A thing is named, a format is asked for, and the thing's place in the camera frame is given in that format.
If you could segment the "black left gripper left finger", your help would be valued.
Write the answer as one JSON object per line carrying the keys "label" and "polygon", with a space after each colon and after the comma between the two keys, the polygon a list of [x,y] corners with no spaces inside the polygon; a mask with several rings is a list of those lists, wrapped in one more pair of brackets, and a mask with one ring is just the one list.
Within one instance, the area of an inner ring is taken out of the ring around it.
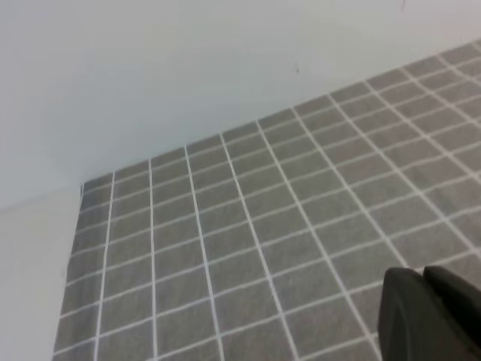
{"label": "black left gripper left finger", "polygon": [[389,268],[377,321],[383,360],[479,360],[471,338],[445,308],[423,273]]}

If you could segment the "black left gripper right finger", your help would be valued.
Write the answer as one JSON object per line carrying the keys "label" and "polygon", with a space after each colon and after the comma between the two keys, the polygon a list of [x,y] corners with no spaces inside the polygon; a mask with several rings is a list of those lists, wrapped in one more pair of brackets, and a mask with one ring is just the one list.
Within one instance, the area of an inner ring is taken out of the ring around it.
{"label": "black left gripper right finger", "polygon": [[471,338],[480,338],[480,290],[440,266],[425,267],[423,278],[457,324]]}

